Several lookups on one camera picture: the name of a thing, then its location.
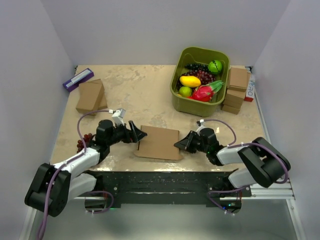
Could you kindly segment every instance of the red dragon fruit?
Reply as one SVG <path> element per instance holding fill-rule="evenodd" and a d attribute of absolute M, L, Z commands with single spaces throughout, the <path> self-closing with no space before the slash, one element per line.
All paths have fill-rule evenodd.
<path fill-rule="evenodd" d="M 201 102 L 209 102 L 213 95 L 216 94 L 222 88 L 223 84 L 224 83 L 219 80 L 209 83 L 207 85 L 198 86 L 194 90 L 192 97 L 189 98 Z"/>

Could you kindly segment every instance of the green lime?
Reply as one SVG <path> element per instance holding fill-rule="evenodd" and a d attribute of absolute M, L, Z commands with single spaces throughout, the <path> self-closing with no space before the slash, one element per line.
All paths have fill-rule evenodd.
<path fill-rule="evenodd" d="M 182 86 L 179 89 L 179 94 L 185 98 L 190 97 L 192 95 L 192 89 L 188 86 Z"/>
<path fill-rule="evenodd" d="M 213 60 L 209 63 L 208 69 L 213 74 L 219 74 L 222 70 L 222 64 L 219 60 Z"/>

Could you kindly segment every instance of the fruit basket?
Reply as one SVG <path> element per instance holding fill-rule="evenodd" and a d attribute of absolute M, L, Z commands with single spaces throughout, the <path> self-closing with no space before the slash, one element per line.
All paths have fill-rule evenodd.
<path fill-rule="evenodd" d="M 208 65 L 213 60 L 219 60 L 222 64 L 222 70 L 219 74 L 214 75 L 214 80 L 221 80 L 224 82 L 220 91 L 213 95 L 209 102 L 189 99 L 187 97 L 179 96 L 178 88 L 180 87 L 179 78 L 190 71 L 190 64 Z M 226 95 L 227 79 L 229 74 L 230 62 L 227 55 L 220 51 L 204 49 L 200 47 L 188 47 L 182 51 L 180 59 L 175 67 L 172 80 L 170 83 L 170 91 L 172 93 L 172 104 L 174 109 L 179 112 L 198 115 L 201 117 L 209 117 L 216 110 L 217 106 L 221 104 Z M 206 81 L 210 81 L 212 77 L 207 77 Z"/>

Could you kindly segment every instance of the gray corner wall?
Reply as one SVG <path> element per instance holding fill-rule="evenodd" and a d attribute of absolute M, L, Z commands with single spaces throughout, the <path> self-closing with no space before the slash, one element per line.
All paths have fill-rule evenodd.
<path fill-rule="evenodd" d="M 0 7 L 0 239 L 19 238 L 26 191 L 48 162 L 73 65 L 39 0 Z"/>
<path fill-rule="evenodd" d="M 320 1 L 292 0 L 254 65 L 272 144 L 290 179 L 309 240 L 319 239 Z"/>
<path fill-rule="evenodd" d="M 75 64 L 176 64 L 190 46 L 253 65 L 290 0 L 41 0 Z"/>

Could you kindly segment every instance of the purple box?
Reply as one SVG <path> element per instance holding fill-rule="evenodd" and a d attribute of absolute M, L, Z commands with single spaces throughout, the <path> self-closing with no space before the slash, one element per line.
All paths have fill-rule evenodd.
<path fill-rule="evenodd" d="M 73 78 L 63 83 L 62 85 L 70 93 L 72 90 L 76 89 L 79 86 L 79 84 L 88 81 L 94 75 L 94 72 L 87 68 L 79 74 L 75 75 Z"/>

